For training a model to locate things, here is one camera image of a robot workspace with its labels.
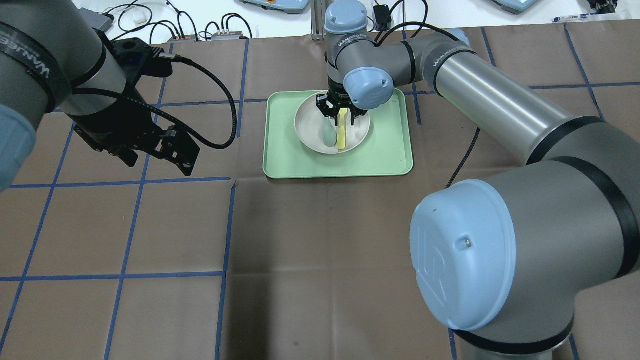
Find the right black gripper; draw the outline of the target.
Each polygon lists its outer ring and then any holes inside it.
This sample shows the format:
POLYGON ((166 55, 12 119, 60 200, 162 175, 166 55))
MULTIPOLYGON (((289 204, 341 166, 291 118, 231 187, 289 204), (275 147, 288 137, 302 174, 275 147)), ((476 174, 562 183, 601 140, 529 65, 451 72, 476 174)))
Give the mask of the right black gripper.
POLYGON ((315 106, 324 117, 338 118, 340 109, 348 109, 348 125, 354 126, 355 119, 362 116, 362 110, 354 105, 346 92, 326 91, 315 94, 315 106))

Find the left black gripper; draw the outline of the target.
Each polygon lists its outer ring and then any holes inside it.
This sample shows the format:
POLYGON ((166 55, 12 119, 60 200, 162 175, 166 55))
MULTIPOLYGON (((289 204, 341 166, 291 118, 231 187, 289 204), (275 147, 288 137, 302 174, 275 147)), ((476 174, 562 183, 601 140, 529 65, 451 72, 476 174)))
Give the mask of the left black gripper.
POLYGON ((162 129, 151 110, 138 102, 116 100, 90 115, 73 115, 74 131, 96 152, 107 152, 126 166, 135 167, 138 152, 176 164, 190 177, 201 148, 188 132, 176 124, 162 129))

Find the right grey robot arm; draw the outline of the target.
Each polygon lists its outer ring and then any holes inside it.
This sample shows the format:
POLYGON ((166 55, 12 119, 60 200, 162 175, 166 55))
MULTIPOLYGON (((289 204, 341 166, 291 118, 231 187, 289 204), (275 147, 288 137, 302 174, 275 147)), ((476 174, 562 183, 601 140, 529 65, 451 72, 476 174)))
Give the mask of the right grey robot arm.
POLYGON ((363 115, 425 81, 525 164, 419 203, 409 238, 423 300, 466 358, 550 360, 572 332, 576 295, 639 269, 638 142, 573 116, 448 32, 380 46, 367 24, 357 0, 326 9, 323 114, 363 115))

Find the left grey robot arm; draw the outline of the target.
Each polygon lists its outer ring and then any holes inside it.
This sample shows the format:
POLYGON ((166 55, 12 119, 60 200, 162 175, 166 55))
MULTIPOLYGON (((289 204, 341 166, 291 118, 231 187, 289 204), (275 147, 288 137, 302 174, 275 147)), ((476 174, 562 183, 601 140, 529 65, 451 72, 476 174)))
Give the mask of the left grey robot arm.
POLYGON ((175 55, 141 39, 110 41, 70 0, 1 2, 1 189, 14 184, 45 114, 61 110, 96 152, 134 167, 144 152, 192 175, 201 151, 180 121, 162 129, 137 91, 175 55))

